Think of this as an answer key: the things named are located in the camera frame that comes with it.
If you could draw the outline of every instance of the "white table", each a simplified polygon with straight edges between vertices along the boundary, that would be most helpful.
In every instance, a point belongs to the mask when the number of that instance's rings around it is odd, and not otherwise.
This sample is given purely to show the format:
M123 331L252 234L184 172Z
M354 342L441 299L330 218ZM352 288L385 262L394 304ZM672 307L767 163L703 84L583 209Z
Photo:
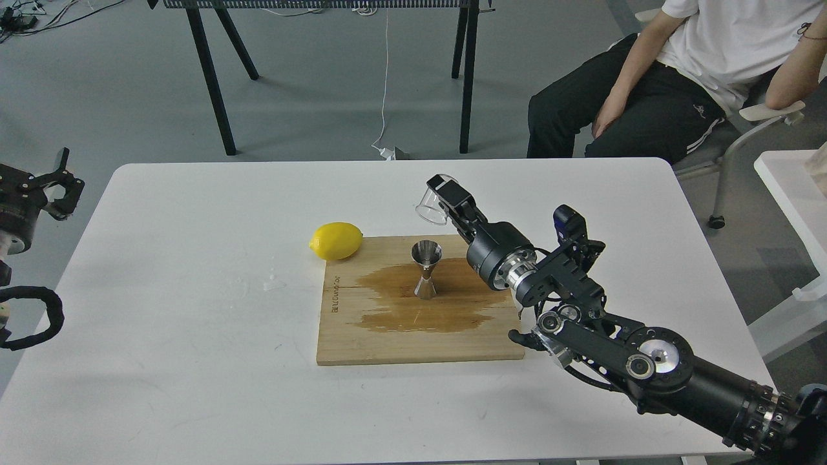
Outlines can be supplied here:
M766 151L755 170L804 243L819 277L749 325L766 362L824 332L827 322L827 198L804 169L815 151Z
M556 246L569 204L608 245L608 310L771 380L670 167L660 160L127 165L57 288L66 324L0 399L2 463L401 463L738 452L638 415L540 352L521 361L318 367L313 230L449 234L414 212L454 176L491 221ZM524 321L529 327L530 318Z

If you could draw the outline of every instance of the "metal jigger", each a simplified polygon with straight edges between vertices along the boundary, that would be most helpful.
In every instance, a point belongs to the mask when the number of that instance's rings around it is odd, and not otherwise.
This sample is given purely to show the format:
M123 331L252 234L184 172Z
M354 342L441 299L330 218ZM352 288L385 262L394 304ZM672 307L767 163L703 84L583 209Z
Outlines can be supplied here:
M419 241L411 247L411 257L422 269L422 276L413 294L423 300L432 299L437 294L437 290L433 287L431 273L439 263L439 259L442 258L442 247L434 241Z

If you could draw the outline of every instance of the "gray floor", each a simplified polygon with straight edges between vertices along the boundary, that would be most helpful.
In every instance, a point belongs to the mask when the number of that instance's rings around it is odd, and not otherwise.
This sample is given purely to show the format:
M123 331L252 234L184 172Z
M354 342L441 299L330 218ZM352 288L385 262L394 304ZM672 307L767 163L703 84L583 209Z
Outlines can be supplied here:
M3 0L0 6L9 2ZM58 149L67 146L72 151L69 165L87 188L69 221L41 216L35 246L8 260L14 269L12 283L57 285L112 172L126 163L381 162L370 145L382 126L386 18L387 129L379 146L398 146L419 160L521 158L528 140L530 96L634 29L631 11L659 3L495 1L496 12L480 17L471 153L465 156L458 152L461 81L449 76L455 12L398 9L388 16L382 10L360 17L331 10L287 18L233 11L262 74L253 82L216 16L204 11L241 151L233 158L223 153L183 11L162 6L151 11L145 2L128 0L57 31L13 37L0 45L0 162L44 172ZM60 5L47 1L45 7L54 12ZM79 3L67 17L77 17L84 9L90 11ZM827 88L822 85L806 102L801 125L774 128L744 147L734 182L736 200L726 212L728 226L705 230L748 323L815 277L800 240L752 169L762 151L813 149L825 141ZM588 141L587 135L580 137L577 150ZM712 175L683 183L701 222L712 205L714 182ZM152 180L146 180L146 188L152 188ZM30 333L40 311L25 304L14 309L12 331ZM0 353L0 393L19 357ZM825 366L827 337L822 335L768 368L780 389L795 392L809 382L827 383Z

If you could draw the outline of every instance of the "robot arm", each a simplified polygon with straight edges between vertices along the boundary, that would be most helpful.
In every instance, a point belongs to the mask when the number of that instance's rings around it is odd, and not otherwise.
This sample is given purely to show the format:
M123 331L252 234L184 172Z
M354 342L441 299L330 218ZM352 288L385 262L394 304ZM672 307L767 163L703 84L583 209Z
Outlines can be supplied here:
M549 352L592 386L623 392L640 414L683 416L770 463L827 463L827 388L797 400L775 394L696 357L668 328L607 313L603 288L586 274L605 244L588 238L586 221L574 209L555 210L559 247L547 252L510 223L489 223L455 180L436 175L428 188L468 243L466 258L479 277L492 290L511 289L523 307L534 308L537 325L527 334L512 330L512 341ZM605 382L580 373L575 362Z
M35 225L41 210L52 218L67 219L78 204L84 182L66 170L69 149L58 152L55 171L35 177L11 166L0 165L0 288L8 286L12 268L6 264L8 255L23 253L31 247ZM44 192L52 186L64 188L63 198L49 201ZM6 329L10 311L5 304L10 299L34 299L46 306L50 326L42 333L8 341ZM63 305L54 291L45 287L17 286L0 289L0 348L19 350L53 338L63 326Z

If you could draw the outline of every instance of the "lemon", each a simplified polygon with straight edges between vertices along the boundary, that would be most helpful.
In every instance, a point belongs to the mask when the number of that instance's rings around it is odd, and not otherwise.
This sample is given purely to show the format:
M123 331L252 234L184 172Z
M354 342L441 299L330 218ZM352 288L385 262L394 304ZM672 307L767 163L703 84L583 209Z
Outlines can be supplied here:
M328 223L320 226L308 246L323 260L341 260L359 250L362 234L350 223Z

